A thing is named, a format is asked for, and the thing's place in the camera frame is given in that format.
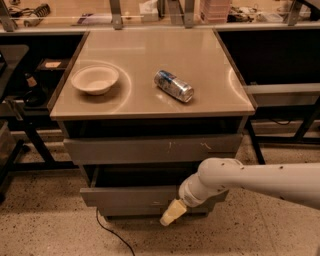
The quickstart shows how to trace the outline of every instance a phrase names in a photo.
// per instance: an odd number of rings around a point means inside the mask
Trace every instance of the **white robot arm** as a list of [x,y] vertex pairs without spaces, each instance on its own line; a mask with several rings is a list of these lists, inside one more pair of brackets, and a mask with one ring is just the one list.
[[208,198],[243,188],[320,209],[320,164],[248,165],[236,159],[209,158],[180,186],[160,222],[167,226]]

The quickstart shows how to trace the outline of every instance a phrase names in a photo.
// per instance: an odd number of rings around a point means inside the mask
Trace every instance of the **black cable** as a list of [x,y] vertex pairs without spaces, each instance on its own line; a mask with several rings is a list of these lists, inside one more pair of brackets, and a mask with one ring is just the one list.
[[134,251],[133,251],[132,247],[130,246],[130,244],[128,244],[128,242],[126,242],[126,241],[125,241],[121,236],[119,236],[116,232],[114,232],[114,231],[111,230],[111,229],[108,229],[108,228],[104,227],[104,226],[101,224],[101,222],[100,222],[100,220],[99,220],[99,217],[98,217],[98,208],[97,208],[97,210],[96,210],[96,217],[97,217],[97,221],[98,221],[100,227],[102,227],[103,229],[109,231],[110,233],[112,233],[112,234],[114,234],[116,237],[118,237],[126,246],[129,247],[132,255],[135,256]]

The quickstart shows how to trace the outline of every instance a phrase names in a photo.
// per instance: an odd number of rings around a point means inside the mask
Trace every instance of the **white bowl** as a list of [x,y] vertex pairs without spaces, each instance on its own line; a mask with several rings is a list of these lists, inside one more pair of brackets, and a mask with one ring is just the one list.
[[119,72],[106,65],[93,65],[78,70],[71,84],[79,91],[90,95],[101,95],[110,90],[119,79]]

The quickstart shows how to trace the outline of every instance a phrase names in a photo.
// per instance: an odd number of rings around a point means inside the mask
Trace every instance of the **floor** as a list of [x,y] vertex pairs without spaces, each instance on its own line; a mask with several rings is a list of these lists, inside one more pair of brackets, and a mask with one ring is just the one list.
[[[59,134],[42,136],[56,159],[68,159]],[[319,146],[262,145],[262,150],[267,164],[318,162],[320,156]],[[236,158],[257,164],[247,135]],[[39,160],[33,150],[20,158],[32,160]],[[84,204],[79,190],[86,183],[79,170],[11,174],[5,185],[1,256],[132,255],[118,237],[99,226],[96,209]],[[184,216],[168,227],[158,217],[98,217],[135,255],[320,256],[319,211],[240,189],[230,190],[209,216]]]

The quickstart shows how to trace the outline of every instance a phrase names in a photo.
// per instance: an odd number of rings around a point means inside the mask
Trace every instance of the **countertop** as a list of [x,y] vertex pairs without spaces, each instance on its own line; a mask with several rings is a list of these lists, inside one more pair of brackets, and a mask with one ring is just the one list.
[[[89,65],[111,65],[120,72],[102,96],[77,91],[71,78]],[[166,70],[190,84],[188,103],[154,83]],[[243,116],[254,113],[238,77],[210,28],[93,30],[51,111],[54,120]]]

